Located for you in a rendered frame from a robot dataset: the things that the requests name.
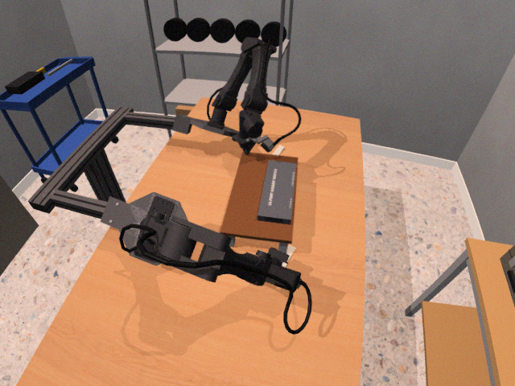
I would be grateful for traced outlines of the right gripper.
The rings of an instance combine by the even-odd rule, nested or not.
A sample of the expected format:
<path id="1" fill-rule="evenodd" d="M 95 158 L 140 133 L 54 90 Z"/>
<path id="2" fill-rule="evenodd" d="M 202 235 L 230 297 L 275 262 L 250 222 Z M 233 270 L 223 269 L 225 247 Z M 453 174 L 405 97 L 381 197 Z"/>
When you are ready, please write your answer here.
<path id="1" fill-rule="evenodd" d="M 288 254 L 282 253 L 282 252 L 278 251 L 276 248 L 270 248 L 268 253 L 271 255 L 272 261 L 277 266 L 279 266 L 279 267 L 282 266 L 285 268 L 287 267 L 287 265 L 288 265 L 287 260 L 290 257 Z"/>

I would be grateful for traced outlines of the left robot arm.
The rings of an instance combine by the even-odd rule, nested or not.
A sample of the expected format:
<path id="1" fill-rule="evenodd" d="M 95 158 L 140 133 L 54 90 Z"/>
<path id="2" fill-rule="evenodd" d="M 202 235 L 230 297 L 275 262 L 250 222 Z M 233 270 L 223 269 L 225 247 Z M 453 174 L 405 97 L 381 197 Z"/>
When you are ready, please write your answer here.
<path id="1" fill-rule="evenodd" d="M 262 127 L 265 124 L 261 119 L 262 112 L 265 112 L 268 105 L 268 101 L 262 93 L 264 69 L 264 89 L 266 92 L 266 75 L 269 59 L 271 54 L 277 51 L 277 48 L 271 44 L 267 51 L 267 48 L 265 48 L 266 45 L 267 43 L 264 43 L 258 38 L 246 37 L 243 40 L 240 59 L 228 82 L 220 89 L 219 95 L 217 95 L 216 99 L 213 101 L 212 106 L 215 108 L 209 120 L 212 124 L 207 123 L 207 125 L 223 129 L 227 111 L 231 112 L 236 106 L 240 87 L 252 67 L 244 100 L 241 102 L 241 107 L 244 110 L 239 112 L 239 125 L 244 128 L 250 138 L 258 138 L 261 136 Z"/>

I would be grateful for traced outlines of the grey network switch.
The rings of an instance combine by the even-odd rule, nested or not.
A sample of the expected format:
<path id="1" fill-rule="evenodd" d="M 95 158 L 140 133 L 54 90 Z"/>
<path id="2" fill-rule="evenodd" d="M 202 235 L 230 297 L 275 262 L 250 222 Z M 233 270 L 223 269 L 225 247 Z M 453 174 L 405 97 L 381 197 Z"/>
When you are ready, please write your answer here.
<path id="1" fill-rule="evenodd" d="M 297 163 L 268 161 L 257 220 L 290 224 Z"/>

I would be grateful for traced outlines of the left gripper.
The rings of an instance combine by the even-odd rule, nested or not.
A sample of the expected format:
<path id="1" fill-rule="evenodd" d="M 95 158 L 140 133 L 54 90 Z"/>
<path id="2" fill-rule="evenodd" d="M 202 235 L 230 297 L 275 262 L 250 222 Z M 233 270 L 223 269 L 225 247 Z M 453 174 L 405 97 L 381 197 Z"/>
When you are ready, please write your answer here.
<path id="1" fill-rule="evenodd" d="M 251 139 L 251 140 L 250 140 Z M 265 135 L 263 137 L 258 137 L 255 139 L 249 138 L 244 128 L 239 125 L 239 133 L 232 136 L 232 140 L 239 143 L 240 147 L 243 149 L 246 155 L 252 150 L 254 145 L 263 143 L 267 148 L 269 148 L 274 142 L 269 138 L 269 136 Z M 256 143 L 255 143 L 256 142 Z"/>

